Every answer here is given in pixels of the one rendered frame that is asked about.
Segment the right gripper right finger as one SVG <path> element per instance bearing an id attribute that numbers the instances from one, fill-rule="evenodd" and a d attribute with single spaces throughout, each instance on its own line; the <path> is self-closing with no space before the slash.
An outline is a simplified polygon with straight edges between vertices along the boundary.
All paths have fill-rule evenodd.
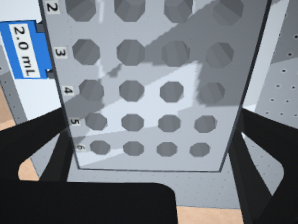
<path id="1" fill-rule="evenodd" d="M 252 161 L 242 133 L 283 166 L 284 176 L 273 196 Z M 295 224 L 298 221 L 298 129 L 242 107 L 228 154 L 243 223 Z"/>

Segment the grey rectangular plate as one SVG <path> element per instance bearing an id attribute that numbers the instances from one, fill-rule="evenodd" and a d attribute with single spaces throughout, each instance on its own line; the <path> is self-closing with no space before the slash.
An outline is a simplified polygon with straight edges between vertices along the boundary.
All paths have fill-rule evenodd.
<path id="1" fill-rule="evenodd" d="M 14 123 L 18 125 L 28 120 L 11 75 L 0 45 L 0 86 Z M 298 129 L 298 0 L 289 0 L 254 112 Z M 30 157 L 38 178 L 49 162 L 59 135 Z M 283 166 L 250 138 L 245 136 L 244 140 L 273 196 L 283 179 Z M 78 170 L 73 155 L 67 182 L 160 183 L 175 192 L 176 206 L 241 210 L 228 153 L 221 173 Z"/>

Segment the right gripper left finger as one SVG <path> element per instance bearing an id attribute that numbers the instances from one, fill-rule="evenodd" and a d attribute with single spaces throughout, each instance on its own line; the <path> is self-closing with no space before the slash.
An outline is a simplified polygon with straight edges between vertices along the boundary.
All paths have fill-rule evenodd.
<path id="1" fill-rule="evenodd" d="M 19 179 L 20 165 L 59 135 L 38 181 L 67 182 L 73 157 L 62 108 L 0 131 L 0 179 Z"/>

